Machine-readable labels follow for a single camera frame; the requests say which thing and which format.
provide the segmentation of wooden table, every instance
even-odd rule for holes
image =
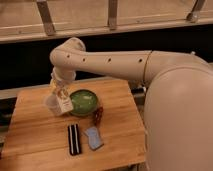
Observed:
[[[99,127],[104,146],[90,150],[83,133],[92,118],[54,117],[44,105],[50,88],[21,91],[18,95],[0,160],[0,170],[107,170],[145,161],[144,126],[128,83],[109,79],[74,83],[70,91],[94,91],[104,107]],[[78,123],[82,154],[71,156],[67,126]]]

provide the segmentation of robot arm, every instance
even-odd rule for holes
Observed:
[[[50,54],[54,65],[55,80],[71,83],[74,71],[86,71],[125,80],[140,82],[148,86],[152,79],[166,67],[186,62],[207,63],[192,54],[129,51],[129,52],[85,52],[84,43],[71,38],[55,48]]]
[[[213,168],[213,71],[193,54],[135,51],[85,52],[77,38],[50,55],[52,77],[69,84],[75,70],[149,86],[144,105],[149,171]]]

